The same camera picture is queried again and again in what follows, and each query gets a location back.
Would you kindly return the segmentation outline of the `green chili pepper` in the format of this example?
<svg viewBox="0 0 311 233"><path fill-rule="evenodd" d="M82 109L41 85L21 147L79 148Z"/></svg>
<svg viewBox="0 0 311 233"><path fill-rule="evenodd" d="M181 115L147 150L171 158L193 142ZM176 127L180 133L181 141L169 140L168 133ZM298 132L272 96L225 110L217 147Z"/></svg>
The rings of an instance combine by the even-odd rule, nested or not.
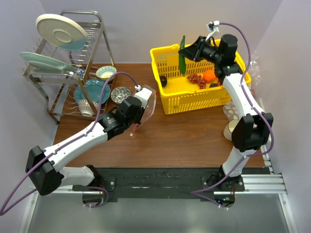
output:
<svg viewBox="0 0 311 233"><path fill-rule="evenodd" d="M183 35L182 40L180 42L180 48L179 50L182 50L185 48L185 35ZM185 57L179 53L179 72L183 76L186 74L187 66L185 62Z"/></svg>

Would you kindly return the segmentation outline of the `red grape bunch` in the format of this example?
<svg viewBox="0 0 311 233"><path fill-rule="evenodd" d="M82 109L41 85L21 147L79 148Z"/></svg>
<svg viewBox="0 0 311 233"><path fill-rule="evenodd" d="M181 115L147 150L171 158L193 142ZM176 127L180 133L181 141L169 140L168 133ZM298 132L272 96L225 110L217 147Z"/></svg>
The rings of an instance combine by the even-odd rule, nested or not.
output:
<svg viewBox="0 0 311 233"><path fill-rule="evenodd" d="M196 83L199 85L200 89L206 89L206 81L202 78L201 75L198 74L191 74L187 77L187 79L191 82L191 83Z"/></svg>

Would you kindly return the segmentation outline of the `orange fruit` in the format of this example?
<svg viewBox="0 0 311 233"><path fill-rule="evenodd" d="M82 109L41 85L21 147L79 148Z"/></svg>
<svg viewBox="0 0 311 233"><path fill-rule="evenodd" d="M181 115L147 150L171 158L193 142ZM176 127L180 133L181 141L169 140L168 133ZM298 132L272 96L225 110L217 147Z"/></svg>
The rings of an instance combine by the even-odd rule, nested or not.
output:
<svg viewBox="0 0 311 233"><path fill-rule="evenodd" d="M216 80L214 70L206 70L203 74L203 79L206 83L212 83Z"/></svg>

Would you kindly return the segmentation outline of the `dark eggplant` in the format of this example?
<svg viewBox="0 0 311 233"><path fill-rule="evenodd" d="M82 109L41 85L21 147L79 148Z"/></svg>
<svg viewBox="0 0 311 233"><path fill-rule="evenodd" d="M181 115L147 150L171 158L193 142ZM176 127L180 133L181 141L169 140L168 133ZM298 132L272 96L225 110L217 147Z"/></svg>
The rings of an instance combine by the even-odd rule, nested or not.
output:
<svg viewBox="0 0 311 233"><path fill-rule="evenodd" d="M218 84L217 83L211 83L209 87L210 88L218 87Z"/></svg>

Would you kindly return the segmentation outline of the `clear zip top bag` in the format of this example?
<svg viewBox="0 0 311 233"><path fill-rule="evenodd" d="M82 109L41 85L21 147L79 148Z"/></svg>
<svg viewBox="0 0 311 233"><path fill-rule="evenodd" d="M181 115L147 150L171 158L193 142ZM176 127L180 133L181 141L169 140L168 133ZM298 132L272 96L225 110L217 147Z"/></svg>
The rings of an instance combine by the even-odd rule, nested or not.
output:
<svg viewBox="0 0 311 233"><path fill-rule="evenodd" d="M134 135L134 132L140 128L142 126L142 124L144 124L153 114L155 111L155 107L156 107L156 97L155 97L155 101L152 102L150 105L148 105L145 109L143 108L143 114L141 115L141 117L139 118L139 123L134 123L131 126L131 133L130 136Z"/></svg>

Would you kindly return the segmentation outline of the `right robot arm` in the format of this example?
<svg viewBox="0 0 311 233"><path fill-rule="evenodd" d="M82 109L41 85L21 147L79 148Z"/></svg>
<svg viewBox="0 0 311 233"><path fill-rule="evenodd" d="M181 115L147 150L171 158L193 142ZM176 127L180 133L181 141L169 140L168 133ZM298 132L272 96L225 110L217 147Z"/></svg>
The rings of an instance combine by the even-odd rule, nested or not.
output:
<svg viewBox="0 0 311 233"><path fill-rule="evenodd" d="M257 150L273 137L271 113L265 113L252 96L246 82L246 71L236 62L238 40L231 34L221 37L219 45L203 36L190 46L179 50L179 55L199 62L206 60L214 64L214 73L229 93L238 112L239 122L232 133L233 148L228 159L220 167L211 186L227 191L234 184L250 157L257 156Z"/></svg>

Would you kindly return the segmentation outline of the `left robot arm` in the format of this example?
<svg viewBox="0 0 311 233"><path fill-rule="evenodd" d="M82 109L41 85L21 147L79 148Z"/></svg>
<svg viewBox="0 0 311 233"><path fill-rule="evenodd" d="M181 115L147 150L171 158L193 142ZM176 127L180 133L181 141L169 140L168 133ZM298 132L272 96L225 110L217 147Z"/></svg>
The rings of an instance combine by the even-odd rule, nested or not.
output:
<svg viewBox="0 0 311 233"><path fill-rule="evenodd" d="M139 123L146 105L147 100L138 95L130 96L123 100L119 107L100 115L98 121L92 122L61 143L44 150L39 146L32 148L25 171L39 194L45 196L66 185L81 185L89 190L98 189L103 181L94 166L66 165L95 145L123 133L133 123Z"/></svg>

